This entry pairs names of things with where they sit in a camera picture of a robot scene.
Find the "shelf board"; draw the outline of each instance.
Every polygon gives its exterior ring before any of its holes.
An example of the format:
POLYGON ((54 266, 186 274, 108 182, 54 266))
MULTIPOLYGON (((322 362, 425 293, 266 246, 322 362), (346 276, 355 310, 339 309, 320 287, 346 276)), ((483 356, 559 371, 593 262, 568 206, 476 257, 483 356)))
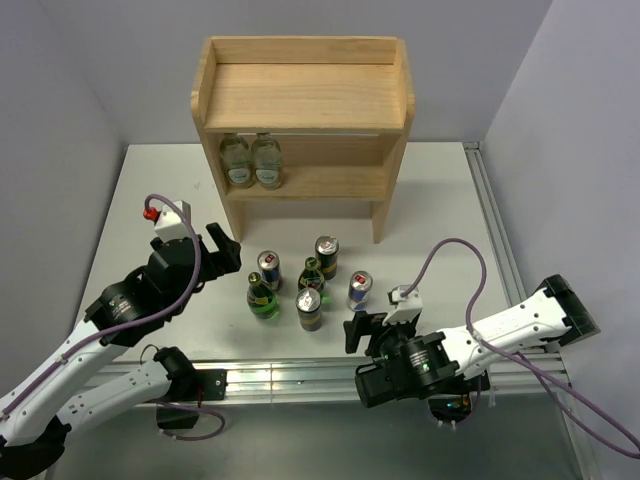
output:
POLYGON ((393 65, 219 64, 209 132, 400 133, 393 65))
POLYGON ((268 190, 257 182, 249 188, 229 187, 229 200, 350 199, 382 201, 385 176, 382 167, 284 167, 280 188, 268 190))

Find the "bottle label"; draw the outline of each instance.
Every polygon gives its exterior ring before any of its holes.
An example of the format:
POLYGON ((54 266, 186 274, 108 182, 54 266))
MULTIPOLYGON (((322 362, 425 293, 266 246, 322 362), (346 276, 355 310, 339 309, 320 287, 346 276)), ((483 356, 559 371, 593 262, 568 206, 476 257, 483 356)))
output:
POLYGON ((238 184, 246 183, 251 177, 251 171, 248 168, 232 168, 227 174, 232 183, 238 184))
POLYGON ((267 297, 256 297, 253 293, 247 293, 247 302, 254 305, 268 305, 269 299, 267 297))
POLYGON ((322 269, 322 273, 331 273, 331 272, 333 272, 336 268, 338 268, 338 262, 334 263, 334 264, 333 264, 333 265, 331 265, 330 267, 323 268, 323 269, 322 269))
POLYGON ((306 323, 307 325, 311 325, 313 323, 316 323, 318 320, 320 320, 320 314, 316 315, 313 318, 301 318, 300 323, 306 323))
POLYGON ((278 170, 274 169, 256 169, 256 177, 260 183, 271 185, 278 181, 278 170))
POLYGON ((307 288, 317 290, 322 285, 322 279, 320 277, 301 278, 300 283, 307 288))

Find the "green glass bottle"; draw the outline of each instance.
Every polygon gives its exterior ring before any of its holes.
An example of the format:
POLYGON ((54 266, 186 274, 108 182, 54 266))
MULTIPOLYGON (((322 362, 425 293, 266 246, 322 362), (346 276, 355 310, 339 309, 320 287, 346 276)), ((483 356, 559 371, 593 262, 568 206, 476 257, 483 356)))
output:
POLYGON ((324 275, 320 271, 320 262, 315 257, 304 261, 304 270, 298 278, 298 291, 303 288, 313 288, 318 293, 324 290, 324 275))
POLYGON ((276 294, 262 281, 258 272, 249 274, 247 304, 258 318, 271 318, 280 311, 276 294))
POLYGON ((282 184, 282 150, 269 133, 258 133, 251 144, 256 178, 264 188, 276 189, 282 184))

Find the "wooden shelf side panel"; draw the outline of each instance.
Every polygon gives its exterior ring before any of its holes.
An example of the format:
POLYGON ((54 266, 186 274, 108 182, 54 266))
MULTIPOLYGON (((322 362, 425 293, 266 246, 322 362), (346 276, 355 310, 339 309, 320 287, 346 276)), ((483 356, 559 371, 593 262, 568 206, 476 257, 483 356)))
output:
POLYGON ((216 66, 217 64, 213 45, 211 39, 207 38, 205 39, 202 47, 196 78, 193 83, 193 88, 191 89, 191 115, 193 117, 196 130, 198 131, 198 135, 200 136, 202 148, 205 156, 207 157, 213 181, 220 193, 220 201, 222 202, 222 208, 227 215, 227 221, 231 227, 231 233, 237 241, 240 241, 244 233, 245 206, 244 204, 232 204, 227 201, 227 182, 218 158, 218 144, 215 143, 215 141, 212 141, 214 139, 207 135, 204 128, 209 99, 211 97, 211 92, 213 91, 216 66))
POLYGON ((383 168, 386 176, 385 200, 371 203, 371 217, 373 228, 373 242, 380 243, 384 235, 384 225, 387 221, 391 199, 398 180, 400 165, 404 150, 409 141, 409 133, 416 110, 416 99, 413 90, 413 80, 409 67, 409 57, 404 40, 399 39, 394 61, 396 91, 398 104, 403 115, 403 131, 400 135, 381 135, 380 148, 383 152, 383 168))

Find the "glass bottle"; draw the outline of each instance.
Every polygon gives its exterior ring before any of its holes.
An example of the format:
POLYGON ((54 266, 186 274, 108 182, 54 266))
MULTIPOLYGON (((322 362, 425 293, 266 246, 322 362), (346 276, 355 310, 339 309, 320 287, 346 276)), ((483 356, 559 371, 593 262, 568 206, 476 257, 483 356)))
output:
POLYGON ((270 133, 259 133, 251 144, 256 178, 264 188, 276 189, 282 184, 282 150, 270 133))
POLYGON ((225 133, 220 142, 220 156, 231 185, 249 188, 253 185, 253 164, 247 141, 237 133, 225 133))
POLYGON ((280 311, 276 294, 262 281, 258 272, 249 274, 247 304, 258 318, 271 318, 280 311))
POLYGON ((320 262, 315 257, 304 261, 304 270, 298 278, 298 291, 303 288, 313 288, 322 293, 324 290, 324 275, 320 271, 320 262))

